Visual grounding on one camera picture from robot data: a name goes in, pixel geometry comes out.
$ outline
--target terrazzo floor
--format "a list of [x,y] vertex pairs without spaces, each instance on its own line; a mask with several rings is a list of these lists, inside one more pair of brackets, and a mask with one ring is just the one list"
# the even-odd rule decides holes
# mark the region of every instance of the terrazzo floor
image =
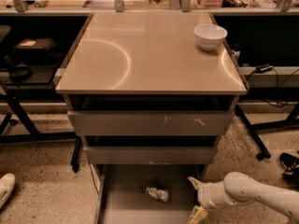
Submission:
[[[287,114],[248,114],[251,122],[284,119]],[[30,115],[41,132],[71,131],[66,115]],[[8,126],[4,134],[26,133],[20,123]],[[281,178],[278,161],[282,152],[299,157],[299,132],[288,130],[261,133],[272,158],[258,161],[259,152],[239,117],[234,117],[218,145],[218,154],[206,170],[204,182],[221,181],[232,171],[242,172],[268,185],[296,189]],[[16,186],[0,210],[0,223],[90,224],[94,220],[97,194],[92,169],[84,154],[78,172],[70,165],[75,141],[0,144],[0,176],[13,173]],[[260,203],[226,207],[209,213],[205,223],[271,223],[294,221]]]

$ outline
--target drawer front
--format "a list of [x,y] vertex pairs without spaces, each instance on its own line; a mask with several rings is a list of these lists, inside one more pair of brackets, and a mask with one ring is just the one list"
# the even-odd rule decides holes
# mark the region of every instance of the drawer front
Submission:
[[68,112],[77,135],[223,135],[232,112]]
[[215,147],[85,147],[92,164],[209,164]]

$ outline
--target cabinet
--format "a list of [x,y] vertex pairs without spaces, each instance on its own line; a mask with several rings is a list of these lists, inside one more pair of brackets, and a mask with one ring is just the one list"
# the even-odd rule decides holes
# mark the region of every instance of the cabinet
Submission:
[[[212,163],[247,92],[224,45],[196,46],[192,29],[204,22],[212,22],[207,13],[94,13],[62,71],[56,91],[87,159],[107,164],[99,170],[100,222],[152,223],[165,214],[186,222],[194,205],[187,176]],[[169,187],[169,203],[145,197],[152,180]]]

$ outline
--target cable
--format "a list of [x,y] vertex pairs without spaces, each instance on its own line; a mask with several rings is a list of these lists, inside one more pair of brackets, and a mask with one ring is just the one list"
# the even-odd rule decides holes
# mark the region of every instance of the cable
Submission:
[[94,185],[95,191],[96,191],[97,194],[99,194],[99,191],[98,191],[98,189],[97,189],[97,187],[96,187],[96,184],[95,184],[95,181],[94,181],[94,176],[93,176],[92,166],[91,166],[90,163],[88,163],[88,165],[90,166],[90,170],[91,170],[91,174],[92,174],[93,185]]
[[276,105],[272,104],[271,101],[267,101],[267,100],[262,100],[262,101],[264,101],[264,102],[268,103],[269,105],[276,107],[276,108],[282,108],[283,106],[288,104],[288,101],[285,103],[281,103],[280,101],[272,101],[272,102],[276,102]]
[[255,75],[256,73],[257,73],[256,70],[253,70],[253,71],[248,75],[248,77],[246,78],[246,81],[249,81],[250,77],[251,77],[252,75]]
[[278,85],[279,85],[279,77],[278,77],[278,71],[277,71],[277,69],[276,68],[272,68],[274,71],[275,71],[275,73],[277,74],[277,88],[278,88]]
[[284,81],[281,82],[279,87],[282,87],[294,74],[296,74],[299,71],[299,69],[295,70],[293,73],[291,73]]

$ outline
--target beige countertop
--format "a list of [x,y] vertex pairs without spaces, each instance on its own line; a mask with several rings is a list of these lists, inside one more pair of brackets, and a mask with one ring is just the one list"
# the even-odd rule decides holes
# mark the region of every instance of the beige countertop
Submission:
[[56,91],[66,94],[245,94],[223,45],[200,50],[207,13],[97,12]]

